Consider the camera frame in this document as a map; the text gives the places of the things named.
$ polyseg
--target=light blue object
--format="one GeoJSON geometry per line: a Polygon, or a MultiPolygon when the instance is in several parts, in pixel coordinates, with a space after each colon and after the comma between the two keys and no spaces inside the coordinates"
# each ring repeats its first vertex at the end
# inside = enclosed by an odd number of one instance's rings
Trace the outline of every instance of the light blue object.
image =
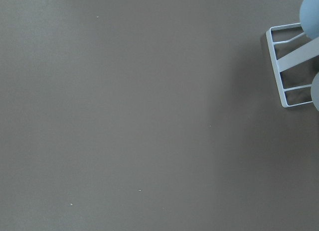
{"type": "Polygon", "coordinates": [[[314,102],[314,106],[319,111],[319,73],[315,76],[311,86],[311,98],[314,102]]]}
{"type": "Polygon", "coordinates": [[[319,0],[304,0],[299,17],[306,35],[311,39],[319,37],[319,0]]]}

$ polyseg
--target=gray surface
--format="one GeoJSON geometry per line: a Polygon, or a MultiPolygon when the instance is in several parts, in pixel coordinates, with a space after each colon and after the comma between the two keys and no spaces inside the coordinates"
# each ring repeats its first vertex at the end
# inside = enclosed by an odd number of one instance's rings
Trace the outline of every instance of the gray surface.
{"type": "Polygon", "coordinates": [[[0,0],[0,231],[318,230],[260,41],[301,2],[0,0]]]}

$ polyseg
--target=gray floor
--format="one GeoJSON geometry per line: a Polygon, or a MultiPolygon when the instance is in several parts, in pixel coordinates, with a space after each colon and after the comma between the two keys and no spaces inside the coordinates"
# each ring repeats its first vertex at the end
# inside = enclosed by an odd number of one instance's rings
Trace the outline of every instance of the gray floor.
{"type": "Polygon", "coordinates": [[[0,231],[317,231],[262,38],[301,2],[0,0],[0,231]]]}

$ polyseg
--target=white metal stand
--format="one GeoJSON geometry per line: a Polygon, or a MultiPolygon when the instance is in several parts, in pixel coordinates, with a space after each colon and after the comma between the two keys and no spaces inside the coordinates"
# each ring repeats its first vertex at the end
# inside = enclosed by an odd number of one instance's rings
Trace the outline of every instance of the white metal stand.
{"type": "Polygon", "coordinates": [[[305,33],[301,33],[301,34],[299,34],[299,35],[297,35],[289,40],[286,40],[286,41],[274,42],[273,37],[272,37],[272,31],[289,29],[289,28],[296,28],[296,27],[301,27],[301,24],[300,23],[293,23],[293,24],[275,26],[275,27],[271,27],[266,32],[270,58],[271,58],[271,62],[272,62],[273,69],[274,69],[274,74],[275,74],[275,78],[276,78],[279,96],[280,96],[281,104],[285,108],[298,106],[298,105],[302,105],[302,104],[307,104],[307,103],[312,103],[312,101],[310,101],[310,102],[303,102],[303,103],[289,105],[287,102],[286,95],[285,95],[285,92],[287,92],[287,91],[311,87],[311,84],[285,89],[283,86],[283,81],[281,79],[280,73],[319,55],[319,37],[318,37],[318,38],[306,43],[305,45],[301,46],[300,48],[297,48],[296,50],[292,51],[291,53],[287,54],[286,56],[284,56],[280,59],[277,59],[277,56],[275,53],[275,46],[277,44],[289,43],[289,42],[303,36],[305,33]]]}

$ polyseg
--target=light blue ball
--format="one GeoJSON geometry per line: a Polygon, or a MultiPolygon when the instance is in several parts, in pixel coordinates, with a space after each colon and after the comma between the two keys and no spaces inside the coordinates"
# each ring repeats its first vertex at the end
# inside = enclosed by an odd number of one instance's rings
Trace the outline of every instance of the light blue ball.
{"type": "Polygon", "coordinates": [[[299,17],[306,35],[311,39],[319,37],[319,0],[304,0],[299,17]]]}

